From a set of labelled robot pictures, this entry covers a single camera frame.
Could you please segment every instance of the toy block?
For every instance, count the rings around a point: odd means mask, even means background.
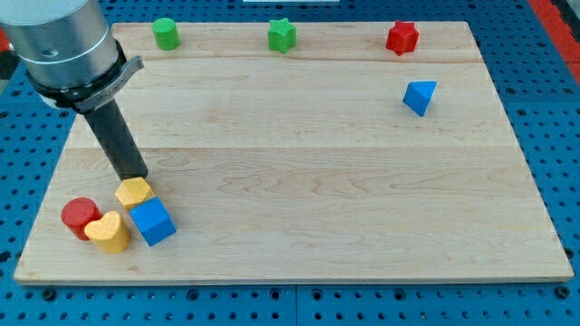
[[[402,55],[415,51],[418,39],[419,31],[415,29],[415,23],[396,21],[394,27],[389,30],[385,48],[395,51],[397,55]]]
[[[115,191],[115,196],[125,209],[132,210],[135,206],[155,197],[155,194],[144,178],[134,177],[123,180]]]
[[[79,197],[68,202],[61,212],[63,223],[68,226],[79,240],[89,241],[84,227],[91,221],[98,220],[102,213],[92,200]]]
[[[422,117],[427,111],[436,86],[436,81],[412,81],[407,85],[402,101]]]
[[[271,20],[268,30],[268,49],[286,53],[288,49],[296,46],[296,27],[288,18]]]
[[[157,46],[163,51],[176,49],[181,41],[179,40],[178,27],[171,18],[160,18],[153,22],[153,34]]]
[[[130,216],[149,246],[176,232],[168,211],[157,197],[133,208]]]
[[[107,254],[122,253],[129,244],[131,231],[119,212],[107,212],[100,220],[90,222],[84,233]]]

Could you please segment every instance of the yellow hexagon block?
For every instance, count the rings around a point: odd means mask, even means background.
[[[84,233],[107,254],[122,253],[131,239],[131,231],[119,212],[108,212],[100,220],[90,222]]]
[[[135,206],[155,197],[155,194],[144,178],[134,177],[123,180],[115,191],[115,196],[125,209],[132,210]]]

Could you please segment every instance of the green cylinder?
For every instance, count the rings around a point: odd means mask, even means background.
[[[178,27],[171,18],[160,18],[153,22],[153,33],[161,50],[173,50],[180,44]]]

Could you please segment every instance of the blue cube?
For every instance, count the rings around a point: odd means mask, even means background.
[[[435,86],[437,86],[436,81],[412,81],[407,85],[407,91],[402,101],[422,117],[427,111]]]
[[[167,209],[158,197],[134,207],[129,214],[149,246],[176,232]]]

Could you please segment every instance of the wooden board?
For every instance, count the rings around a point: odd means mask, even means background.
[[[178,233],[123,254],[76,241],[74,197],[122,210],[119,185],[77,117],[15,279],[23,284],[491,283],[573,271],[465,23],[418,23],[415,53],[384,49],[392,23],[116,24],[146,68],[118,96]],[[425,118],[407,82],[436,80]]]

